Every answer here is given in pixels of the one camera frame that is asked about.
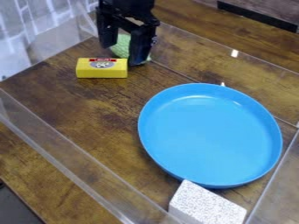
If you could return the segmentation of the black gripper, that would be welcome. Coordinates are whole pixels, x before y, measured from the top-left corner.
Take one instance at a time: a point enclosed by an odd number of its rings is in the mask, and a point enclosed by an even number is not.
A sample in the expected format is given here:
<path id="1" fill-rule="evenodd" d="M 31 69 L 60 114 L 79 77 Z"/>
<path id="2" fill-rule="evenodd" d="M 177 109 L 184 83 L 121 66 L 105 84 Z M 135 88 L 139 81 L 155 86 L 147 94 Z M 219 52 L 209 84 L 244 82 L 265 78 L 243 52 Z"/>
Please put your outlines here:
<path id="1" fill-rule="evenodd" d="M 117 43 L 117 24 L 113 16 L 133 18 L 144 25 L 136 26 L 129 32 L 128 64 L 141 65 L 149 56 L 156 43 L 156 26 L 159 19 L 152 14 L 155 0 L 97 0 L 97 37 L 104 48 Z"/>

